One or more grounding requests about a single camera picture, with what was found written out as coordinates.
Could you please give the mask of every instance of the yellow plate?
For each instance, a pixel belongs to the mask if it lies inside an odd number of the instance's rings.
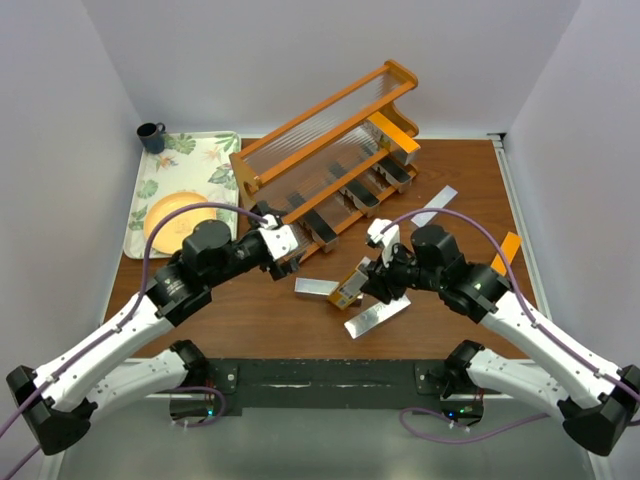
[[[207,198],[195,192],[177,192],[167,195],[158,200],[151,207],[147,218],[144,220],[144,236],[149,239],[149,235],[154,227],[164,217],[179,208],[192,205],[194,203],[207,202]],[[167,222],[160,229],[153,241],[153,248],[162,253],[172,254],[182,248],[182,240],[193,232],[197,224],[204,220],[214,220],[216,218],[215,208],[198,208],[178,215]]]

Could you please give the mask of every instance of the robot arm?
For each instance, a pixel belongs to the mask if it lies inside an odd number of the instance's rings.
[[[211,289],[217,285],[255,267],[268,271],[274,280],[297,270],[297,257],[283,261],[298,248],[293,230],[273,215],[264,218],[268,222],[265,226],[250,230],[237,241],[231,241],[223,222],[200,223],[184,240],[182,250],[147,283],[145,295],[127,323],[122,319],[138,300],[137,294],[113,318],[58,358],[36,369],[20,366],[7,376],[18,404],[45,382],[49,384],[23,412],[46,455],[73,445],[86,434],[91,422],[109,412],[150,393],[178,387],[189,376],[193,381],[194,375],[201,375],[206,362],[190,342],[178,342],[124,373],[110,372],[140,347],[209,304]],[[56,377],[65,362],[78,355],[82,358]]]
[[[368,244],[382,252],[369,265],[362,292],[385,303],[400,298],[407,288],[437,292],[454,312],[508,339],[548,375],[466,341],[446,361],[450,380],[521,399],[561,420],[565,431],[587,450],[608,455],[638,405],[605,376],[638,392],[640,369],[620,368],[591,352],[526,303],[535,318],[530,321],[509,280],[487,265],[468,263],[442,227],[415,230],[411,251],[400,243],[397,225],[382,233],[389,223],[375,220],[367,232]],[[575,354],[588,359],[597,373]]]

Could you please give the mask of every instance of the white wall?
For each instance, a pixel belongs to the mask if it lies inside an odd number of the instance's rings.
[[[507,135],[553,318],[620,365],[640,364],[638,18],[584,0]],[[639,441],[614,450],[618,479],[638,477]]]
[[[4,377],[71,347],[104,314],[140,148],[139,118],[79,1],[2,2],[0,63]],[[0,386],[0,422],[14,408]],[[34,444],[18,420],[0,442],[0,474]]]
[[[400,105],[423,134],[506,131],[579,4],[83,1],[144,120],[240,133],[272,130],[387,58],[420,79]]]

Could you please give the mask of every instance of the white serving tray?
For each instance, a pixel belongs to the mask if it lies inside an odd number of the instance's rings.
[[[238,205],[238,186],[229,155],[240,151],[235,132],[165,134],[165,150],[157,155],[142,152],[136,188],[124,239],[127,257],[141,259],[146,244],[143,233],[147,212],[160,199],[176,192],[196,192],[210,202]],[[235,238],[238,216],[218,210],[216,218],[229,225]],[[151,258],[166,258],[151,250]]]

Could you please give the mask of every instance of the brown tabletop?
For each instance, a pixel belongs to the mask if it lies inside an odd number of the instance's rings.
[[[423,140],[415,164],[420,174],[409,191],[394,194],[380,207],[380,218],[393,219],[424,206],[444,186],[458,196],[452,208],[473,217],[502,242],[515,225],[493,145],[485,140]],[[468,261],[490,263],[495,252],[477,231],[454,218],[439,215],[436,222],[453,233]],[[297,276],[340,280],[360,259],[377,252],[364,243],[371,219],[361,219],[340,236],[331,253],[318,252],[302,264]],[[248,225],[243,218],[239,233]],[[409,241],[410,228],[401,228]],[[152,270],[165,260],[152,262]],[[142,262],[122,256],[109,300],[110,318],[139,288]],[[533,294],[522,253],[513,262],[523,292]],[[137,356],[158,354],[175,340],[192,340],[208,357],[250,358],[443,358],[464,339],[480,342],[506,357],[522,357],[509,342],[445,307],[429,292],[408,291],[411,306],[357,340],[344,322],[375,303],[340,312],[324,301],[300,299],[293,292],[293,276],[273,282],[253,271],[213,290],[213,303],[169,334],[142,348]]]

